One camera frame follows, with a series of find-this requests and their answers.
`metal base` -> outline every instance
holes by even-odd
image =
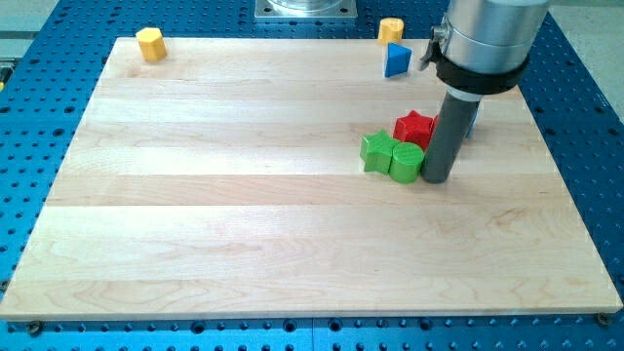
[[[321,10],[297,10],[278,5],[269,0],[255,0],[255,22],[286,22],[295,20],[355,20],[358,17],[356,0],[340,0]]]

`wood grain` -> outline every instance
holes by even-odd
[[[523,97],[487,97],[450,179],[364,174],[360,139],[434,115],[373,40],[115,44],[0,304],[26,320],[615,312]],[[418,57],[424,41],[407,40]]]

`red block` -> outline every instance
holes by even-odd
[[[437,122],[438,116],[434,120],[416,111],[411,111],[407,116],[397,119],[393,137],[400,141],[413,142],[426,150]]]

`blue block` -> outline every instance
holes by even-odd
[[[388,56],[386,58],[386,72],[384,76],[392,77],[405,73],[410,67],[411,50],[395,43],[388,43]]]

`yellow hexagonal block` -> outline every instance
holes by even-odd
[[[140,52],[146,61],[158,61],[167,55],[163,34],[158,28],[146,27],[136,33]]]
[[[379,23],[379,35],[377,36],[377,40],[381,44],[388,44],[389,42],[399,44],[401,43],[401,38],[403,38],[404,27],[405,25],[402,19],[382,19]]]

